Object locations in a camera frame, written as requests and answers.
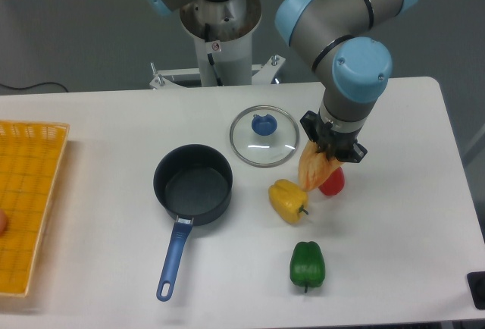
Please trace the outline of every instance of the green bell pepper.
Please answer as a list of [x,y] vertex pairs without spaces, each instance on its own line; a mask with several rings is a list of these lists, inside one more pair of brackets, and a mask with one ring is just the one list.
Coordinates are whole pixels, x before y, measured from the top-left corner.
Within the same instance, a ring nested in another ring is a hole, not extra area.
[[325,262],[320,246],[315,242],[296,244],[289,264],[289,278],[296,285],[305,288],[320,287],[325,279]]

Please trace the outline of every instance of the white table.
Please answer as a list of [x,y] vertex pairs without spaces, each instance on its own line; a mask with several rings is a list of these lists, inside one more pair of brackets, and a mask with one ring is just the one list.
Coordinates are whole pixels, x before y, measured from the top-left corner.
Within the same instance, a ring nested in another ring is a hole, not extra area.
[[[0,299],[0,327],[297,327],[484,318],[466,274],[485,270],[483,244],[440,88],[391,80],[345,164],[346,188],[310,193],[290,226],[267,188],[296,180],[285,164],[254,168],[230,148],[231,121],[253,105],[295,119],[317,111],[318,83],[0,98],[0,118],[71,125],[41,256],[26,299]],[[306,141],[300,130],[303,143]],[[174,295],[155,298],[173,220],[155,198],[160,159],[187,143],[220,150],[233,198],[194,227]],[[299,241],[316,241],[327,278],[303,293],[289,280]]]

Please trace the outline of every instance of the yellow basket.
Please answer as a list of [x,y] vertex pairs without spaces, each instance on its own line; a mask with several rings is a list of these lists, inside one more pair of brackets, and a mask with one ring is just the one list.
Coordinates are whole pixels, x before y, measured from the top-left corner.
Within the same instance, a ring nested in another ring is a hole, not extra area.
[[69,124],[0,121],[0,295],[25,296]]

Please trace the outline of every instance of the yellow bell pepper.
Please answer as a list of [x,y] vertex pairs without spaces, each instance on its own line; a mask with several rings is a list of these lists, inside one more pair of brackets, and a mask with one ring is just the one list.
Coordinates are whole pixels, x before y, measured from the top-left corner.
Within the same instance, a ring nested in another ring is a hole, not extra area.
[[298,185],[288,180],[278,180],[268,189],[270,202],[274,210],[288,223],[300,220],[300,214],[308,214],[308,195]]

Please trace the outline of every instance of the pan handle hole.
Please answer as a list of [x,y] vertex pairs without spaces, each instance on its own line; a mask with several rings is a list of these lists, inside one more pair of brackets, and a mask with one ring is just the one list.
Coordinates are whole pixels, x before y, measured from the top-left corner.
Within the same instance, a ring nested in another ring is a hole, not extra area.
[[170,282],[166,282],[164,286],[161,287],[161,295],[166,296],[168,295],[168,290],[170,289]]

